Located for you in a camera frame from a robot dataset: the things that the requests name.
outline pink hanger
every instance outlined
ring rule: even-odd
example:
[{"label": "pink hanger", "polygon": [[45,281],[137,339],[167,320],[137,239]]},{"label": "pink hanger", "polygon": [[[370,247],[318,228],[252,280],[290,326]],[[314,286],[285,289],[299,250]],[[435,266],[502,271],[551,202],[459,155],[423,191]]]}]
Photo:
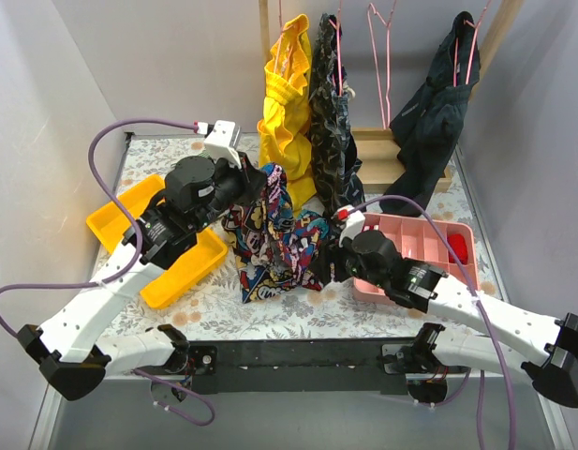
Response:
[{"label": "pink hanger", "polygon": [[[480,29],[480,25],[482,24],[482,19],[484,19],[484,14],[486,14],[486,9],[490,6],[493,0],[488,0],[486,2],[486,6],[482,10],[480,18],[478,19],[478,23],[474,25],[474,23],[470,21],[466,21],[466,24],[474,28],[474,37],[472,38],[472,50],[469,53],[469,59],[467,60],[467,74],[466,74],[466,84],[469,83],[469,75],[472,70],[472,59],[474,58],[474,48],[476,47],[476,41],[478,40],[478,30]],[[453,86],[457,85],[457,49],[459,46],[459,38],[455,40],[455,57],[453,58]]]},{"label": "pink hanger", "polygon": [[341,62],[341,12],[343,10],[343,0],[338,3],[338,14],[336,14],[336,54],[338,55],[338,95],[343,96],[343,63]]},{"label": "pink hanger", "polygon": [[[391,122],[391,101],[389,98],[389,92],[391,90],[391,24],[393,23],[394,7],[397,4],[397,0],[393,1],[393,9],[389,14],[389,20],[385,21],[382,16],[378,13],[378,10],[373,3],[370,3],[367,7],[367,23],[370,27],[370,37],[372,39],[372,53],[374,54],[374,65],[376,66],[376,81],[378,83],[378,100],[380,102],[380,114],[382,116],[382,127],[384,129],[389,127]],[[378,16],[382,24],[386,28],[386,94],[384,99],[386,101],[386,114],[384,112],[384,104],[382,102],[382,87],[380,86],[380,72],[378,69],[378,54],[376,51],[376,41],[374,40],[374,28],[372,27],[372,16],[370,12]]]},{"label": "pink hanger", "polygon": [[278,57],[280,56],[280,46],[282,45],[282,36],[288,28],[285,28],[282,24],[282,0],[278,0],[278,23],[280,28],[280,39],[278,40],[278,48],[276,49],[276,59],[274,61],[274,73],[276,73],[276,68],[278,67]]}]

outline clothing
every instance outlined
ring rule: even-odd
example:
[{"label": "clothing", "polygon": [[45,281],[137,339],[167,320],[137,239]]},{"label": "clothing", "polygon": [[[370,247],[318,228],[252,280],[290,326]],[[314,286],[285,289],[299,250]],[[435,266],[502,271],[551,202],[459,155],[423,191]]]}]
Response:
[{"label": "clothing", "polygon": [[311,70],[307,28],[309,20],[302,14],[285,25],[282,37],[272,47],[272,59],[264,68],[263,119],[258,122],[259,165],[275,162],[284,168],[295,213],[316,193],[311,143],[305,137],[310,122],[307,99]]},{"label": "clothing", "polygon": [[[428,206],[457,145],[472,87],[480,79],[480,54],[474,45],[469,83],[466,84],[474,28],[465,21],[473,23],[468,12],[455,18],[451,32],[438,47],[426,81],[391,122],[394,140],[401,147],[397,157],[406,171],[385,193],[403,195],[423,208]],[[459,64],[453,67],[456,40]],[[453,75],[456,86],[453,86]],[[400,201],[383,201],[380,207],[387,214],[410,217],[420,214]]]},{"label": "clothing", "polygon": [[344,87],[340,96],[336,87],[339,83],[336,30],[331,21],[336,23],[336,18],[328,14],[322,14],[319,21],[309,99],[314,183],[326,215],[347,204],[363,202],[363,184],[356,174],[362,162],[357,159],[348,120],[347,73],[344,67],[340,68]]},{"label": "clothing", "polygon": [[295,219],[282,167],[269,163],[261,169],[268,176],[261,198],[248,208],[233,205],[222,220],[234,251],[243,303],[297,286],[320,291],[323,286],[308,266],[329,233],[328,222],[310,211]]}]

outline floral tablecloth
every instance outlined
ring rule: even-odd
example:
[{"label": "floral tablecloth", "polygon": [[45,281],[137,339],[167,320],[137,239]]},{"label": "floral tablecloth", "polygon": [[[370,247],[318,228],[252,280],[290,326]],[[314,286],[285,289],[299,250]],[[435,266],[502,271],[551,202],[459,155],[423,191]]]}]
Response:
[{"label": "floral tablecloth", "polygon": [[[134,138],[127,151],[117,193],[121,194],[152,173],[165,175],[177,160],[196,155],[202,148],[201,137]],[[258,135],[245,134],[239,150],[246,152],[257,164]],[[481,289],[499,297],[495,273],[480,239],[479,225],[470,211],[459,173],[454,165],[451,169],[453,180],[449,191],[435,194],[428,211],[433,218],[466,223],[472,228],[476,236]],[[320,205],[313,201],[306,207],[318,209]],[[376,205],[368,210],[380,212]],[[213,229],[226,239],[219,222]],[[107,257],[102,249],[96,269]],[[171,323],[189,340],[385,338],[415,336],[423,322],[446,322],[416,310],[358,302],[353,298],[352,289],[350,280],[331,284],[322,292],[297,289],[265,302],[244,305],[234,258],[229,251],[218,269],[166,309],[150,309],[138,296],[112,322],[105,335],[130,335],[149,326]],[[452,326],[465,328],[458,324]]]}]

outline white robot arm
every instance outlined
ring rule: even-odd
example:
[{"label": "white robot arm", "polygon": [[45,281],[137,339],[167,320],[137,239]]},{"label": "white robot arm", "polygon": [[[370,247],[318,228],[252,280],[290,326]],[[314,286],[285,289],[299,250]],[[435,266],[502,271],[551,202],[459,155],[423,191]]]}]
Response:
[{"label": "white robot arm", "polygon": [[40,326],[25,325],[17,334],[41,373],[65,398],[84,397],[103,380],[147,366],[176,373],[186,367],[189,345],[171,325],[127,337],[102,337],[111,321],[151,281],[197,244],[197,234],[231,204],[251,204],[267,178],[234,147],[240,129],[232,122],[200,124],[208,136],[206,152],[216,158],[186,157],[166,176],[166,187],[137,219],[143,244],[141,258],[122,277],[120,271],[136,251],[130,228],[106,264],[95,274],[93,288],[80,291]]},{"label": "white robot arm", "polygon": [[[134,368],[160,367],[169,373],[185,370],[192,350],[171,325],[129,337],[101,334],[130,299],[197,243],[198,232],[232,203],[249,205],[259,198],[266,176],[250,165],[245,154],[234,150],[238,128],[223,121],[204,128],[209,132],[206,150],[217,162],[187,157],[166,176],[165,189],[138,219],[144,240],[142,257],[130,271],[111,283],[100,282],[133,256],[133,229],[93,277],[94,288],[82,290],[40,326],[26,325],[18,333],[41,373],[65,398],[84,397],[105,376]],[[361,278],[382,288],[398,305],[486,333],[476,298],[464,283],[426,262],[402,258],[381,232],[363,231],[361,212],[349,213],[346,219],[339,225],[340,237],[322,246],[310,267],[322,282]],[[504,344],[512,376],[532,383],[559,404],[578,408],[578,316],[568,314],[561,321],[483,293],[480,298]],[[436,323],[425,323],[413,343],[388,363],[419,372],[443,366],[501,370],[488,337],[453,333]]]}]

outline wooden rack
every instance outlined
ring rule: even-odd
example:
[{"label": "wooden rack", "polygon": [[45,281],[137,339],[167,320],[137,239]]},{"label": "wooden rack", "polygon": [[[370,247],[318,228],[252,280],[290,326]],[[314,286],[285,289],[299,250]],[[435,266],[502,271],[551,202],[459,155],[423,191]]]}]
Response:
[{"label": "wooden rack", "polygon": [[[480,46],[482,68],[480,78],[486,73],[495,57],[496,51],[507,33],[511,29],[524,0],[501,0],[496,16],[486,33]],[[259,30],[263,60],[270,59],[270,25],[268,14],[268,0],[259,0]],[[474,86],[472,96],[478,89]],[[394,141],[393,133],[389,129],[354,127],[353,138],[357,142],[358,157],[363,165],[358,175],[363,182],[363,189],[367,193],[382,193],[394,183],[405,171],[397,159],[400,147]],[[451,185],[452,175],[449,168],[438,180],[435,191],[446,192]]]}]

